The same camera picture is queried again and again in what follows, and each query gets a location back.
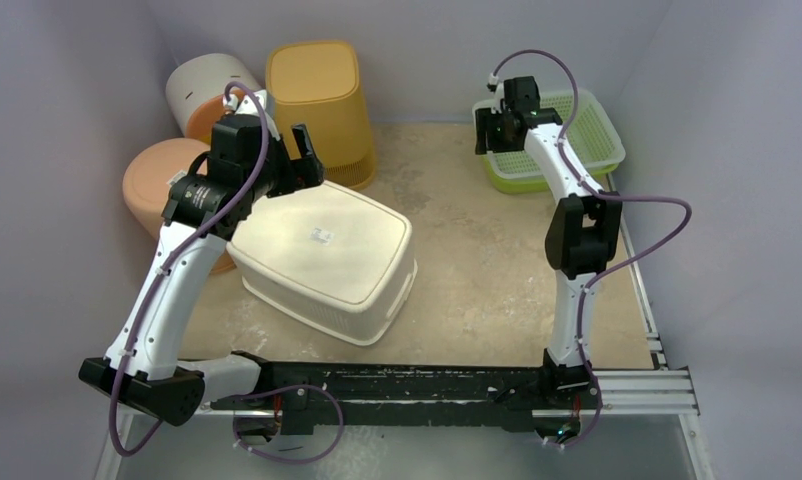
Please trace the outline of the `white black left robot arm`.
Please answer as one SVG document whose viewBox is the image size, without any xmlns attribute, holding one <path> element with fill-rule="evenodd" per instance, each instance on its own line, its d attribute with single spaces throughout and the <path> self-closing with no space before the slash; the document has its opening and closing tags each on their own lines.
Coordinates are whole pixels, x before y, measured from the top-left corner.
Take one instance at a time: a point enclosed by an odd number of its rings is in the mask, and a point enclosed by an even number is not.
<svg viewBox="0 0 802 480">
<path fill-rule="evenodd" d="M 130 317 L 106 353 L 82 362 L 82 382 L 172 426 L 221 398 L 237 395 L 252 409 L 272 402 L 275 382 L 252 357 L 182 365 L 178 352 L 208 275 L 254 203 L 323 183 L 306 125 L 291 131 L 297 159 L 281 139 L 263 133 L 258 116 L 228 114 L 214 124 L 211 146 L 170 188 L 154 259 Z"/>
</svg>

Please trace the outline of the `yellow orange slatted bin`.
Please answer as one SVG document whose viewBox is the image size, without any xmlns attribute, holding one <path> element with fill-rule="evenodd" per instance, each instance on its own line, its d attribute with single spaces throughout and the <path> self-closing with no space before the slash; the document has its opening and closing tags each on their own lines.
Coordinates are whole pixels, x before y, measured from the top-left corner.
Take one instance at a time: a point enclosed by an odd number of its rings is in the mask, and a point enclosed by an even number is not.
<svg viewBox="0 0 802 480">
<path fill-rule="evenodd" d="M 280 46 L 267 58 L 265 82 L 288 146 L 295 145 L 289 127 L 305 124 L 329 181 L 354 190 L 373 181 L 374 140 L 351 44 L 320 40 Z"/>
</svg>

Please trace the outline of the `cream perforated laundry basket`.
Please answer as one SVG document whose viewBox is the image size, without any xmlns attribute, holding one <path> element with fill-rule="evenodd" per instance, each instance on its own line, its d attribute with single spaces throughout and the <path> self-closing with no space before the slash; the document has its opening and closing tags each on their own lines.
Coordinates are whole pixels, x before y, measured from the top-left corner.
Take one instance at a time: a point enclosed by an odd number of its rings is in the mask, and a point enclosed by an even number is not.
<svg viewBox="0 0 802 480">
<path fill-rule="evenodd" d="M 361 347 L 389 329 L 418 273 L 410 220 L 330 181 L 257 200 L 227 253 L 250 293 Z"/>
</svg>

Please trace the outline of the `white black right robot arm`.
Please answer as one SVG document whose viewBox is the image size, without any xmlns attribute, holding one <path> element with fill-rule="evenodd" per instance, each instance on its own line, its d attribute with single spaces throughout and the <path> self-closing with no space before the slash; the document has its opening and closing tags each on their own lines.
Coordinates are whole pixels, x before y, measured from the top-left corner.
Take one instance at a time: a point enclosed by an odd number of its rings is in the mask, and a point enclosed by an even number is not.
<svg viewBox="0 0 802 480">
<path fill-rule="evenodd" d="M 616 255 L 622 203 L 600 198 L 600 184 L 572 159 L 569 123 L 542 106 L 533 77 L 491 76 L 487 87 L 492 99 L 474 110 L 476 154 L 526 154 L 556 202 L 544 239 L 546 259 L 555 272 L 555 316 L 537 389 L 546 404 L 561 407 L 593 384 L 592 310 L 598 277 Z"/>
</svg>

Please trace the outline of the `peach plastic bucket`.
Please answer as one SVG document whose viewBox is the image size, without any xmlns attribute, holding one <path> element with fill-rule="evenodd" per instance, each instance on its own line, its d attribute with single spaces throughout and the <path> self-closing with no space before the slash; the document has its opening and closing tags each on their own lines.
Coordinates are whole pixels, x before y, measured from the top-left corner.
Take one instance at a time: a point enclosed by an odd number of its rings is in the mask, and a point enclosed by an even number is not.
<svg viewBox="0 0 802 480">
<path fill-rule="evenodd" d="M 125 204 L 155 242 L 159 239 L 162 211 L 170 188 L 208 150 L 209 146 L 200 140 L 168 139 L 140 152 L 127 167 L 122 181 Z"/>
</svg>

